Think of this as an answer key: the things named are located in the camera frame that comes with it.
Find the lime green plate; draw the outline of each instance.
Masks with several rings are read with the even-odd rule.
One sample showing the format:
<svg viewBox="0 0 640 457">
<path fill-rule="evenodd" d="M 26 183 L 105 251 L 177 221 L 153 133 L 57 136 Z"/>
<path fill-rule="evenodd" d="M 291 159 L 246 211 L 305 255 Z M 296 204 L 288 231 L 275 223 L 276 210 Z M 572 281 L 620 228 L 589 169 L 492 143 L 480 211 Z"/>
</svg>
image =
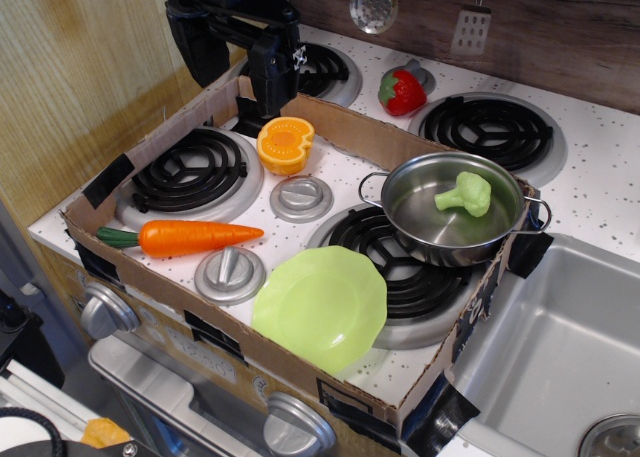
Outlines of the lime green plate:
<svg viewBox="0 0 640 457">
<path fill-rule="evenodd" d="M 329 374 L 366 354 L 387 319 L 387 285 L 368 257 L 307 249 L 278 266 L 256 297 L 252 327 Z"/>
</svg>

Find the stainless steel pot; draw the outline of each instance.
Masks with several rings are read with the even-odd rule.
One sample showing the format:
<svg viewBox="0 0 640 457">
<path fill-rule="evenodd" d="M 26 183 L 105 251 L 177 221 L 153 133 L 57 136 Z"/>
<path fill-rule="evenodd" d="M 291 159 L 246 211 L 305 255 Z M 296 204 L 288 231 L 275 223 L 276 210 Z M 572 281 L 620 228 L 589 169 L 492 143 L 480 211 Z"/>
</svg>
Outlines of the stainless steel pot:
<svg viewBox="0 0 640 457">
<path fill-rule="evenodd" d="M 462 171 L 473 172 L 491 184 L 491 205 L 482 217 L 464 208 L 440 211 L 434 196 L 456 186 Z M 365 183 L 385 176 L 380 202 L 364 195 Z M 495 256 L 508 234 L 539 234 L 551 221 L 551 208 L 543 200 L 526 197 L 513 176 L 498 164 L 463 152 L 422 155 L 391 173 L 373 172 L 360 182 L 360 198 L 381 207 L 397 229 L 396 239 L 414 258 L 434 265 L 460 267 Z M 546 208 L 548 217 L 536 230 L 517 230 L 525 200 Z"/>
</svg>

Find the orange object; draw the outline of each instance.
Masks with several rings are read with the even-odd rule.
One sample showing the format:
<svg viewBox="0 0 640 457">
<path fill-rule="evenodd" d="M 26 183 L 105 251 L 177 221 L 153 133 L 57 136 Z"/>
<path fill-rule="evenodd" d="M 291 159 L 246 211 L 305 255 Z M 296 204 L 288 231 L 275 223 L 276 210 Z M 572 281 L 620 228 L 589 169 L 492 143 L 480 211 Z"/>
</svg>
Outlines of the orange object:
<svg viewBox="0 0 640 457">
<path fill-rule="evenodd" d="M 94 449 L 104 449 L 112 445 L 124 444 L 130 440 L 131 436 L 126 430 L 112 420 L 100 417 L 87 422 L 80 442 Z"/>
<path fill-rule="evenodd" d="M 256 143 L 260 162 L 274 174 L 292 175 L 307 165 L 316 130 L 298 117 L 277 117 L 262 127 Z"/>
<path fill-rule="evenodd" d="M 140 232 L 100 227 L 97 237 L 107 245 L 127 248 L 139 245 L 150 257 L 196 254 L 262 237 L 264 231 L 243 225 L 189 220 L 152 220 Z"/>
</svg>

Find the black coil burner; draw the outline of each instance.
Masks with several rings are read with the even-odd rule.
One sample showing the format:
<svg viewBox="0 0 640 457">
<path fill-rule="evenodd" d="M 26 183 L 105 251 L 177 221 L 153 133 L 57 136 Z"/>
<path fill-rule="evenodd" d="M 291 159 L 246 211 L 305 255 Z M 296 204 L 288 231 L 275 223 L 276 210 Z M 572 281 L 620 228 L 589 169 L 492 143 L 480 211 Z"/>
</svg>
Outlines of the black coil burner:
<svg viewBox="0 0 640 457">
<path fill-rule="evenodd" d="M 307 62 L 300 71 L 298 91 L 311 97 L 318 97 L 335 81 L 349 79 L 349 69 L 342 58 L 331 49 L 316 45 L 304 44 Z M 240 70 L 240 75 L 248 76 L 249 64 Z"/>
<path fill-rule="evenodd" d="M 213 202 L 247 176 L 240 148 L 228 136 L 195 129 L 133 178 L 140 212 L 177 212 Z"/>
<path fill-rule="evenodd" d="M 471 270 L 420 262 L 400 248 L 394 233 L 382 209 L 352 209 L 334 227 L 328 245 L 341 245 L 371 259 L 387 282 L 387 319 L 427 318 L 469 283 Z"/>
<path fill-rule="evenodd" d="M 427 114 L 420 135 L 516 171 L 544 158 L 553 128 L 535 111 L 518 103 L 457 96 Z"/>
</svg>

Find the gray sink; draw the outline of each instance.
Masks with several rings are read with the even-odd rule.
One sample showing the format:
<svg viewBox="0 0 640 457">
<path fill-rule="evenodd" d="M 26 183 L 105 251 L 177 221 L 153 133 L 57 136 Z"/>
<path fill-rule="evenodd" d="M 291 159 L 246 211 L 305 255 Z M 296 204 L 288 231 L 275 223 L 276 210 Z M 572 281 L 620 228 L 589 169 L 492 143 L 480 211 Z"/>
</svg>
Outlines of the gray sink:
<svg viewBox="0 0 640 457">
<path fill-rule="evenodd" d="M 481 411 L 460 435 L 494 455 L 576 456 L 596 422 L 640 415 L 640 264 L 553 237 L 526 280 L 505 274 L 452 369 Z M 640 455 L 631 430 L 630 448 L 593 455 Z"/>
</svg>

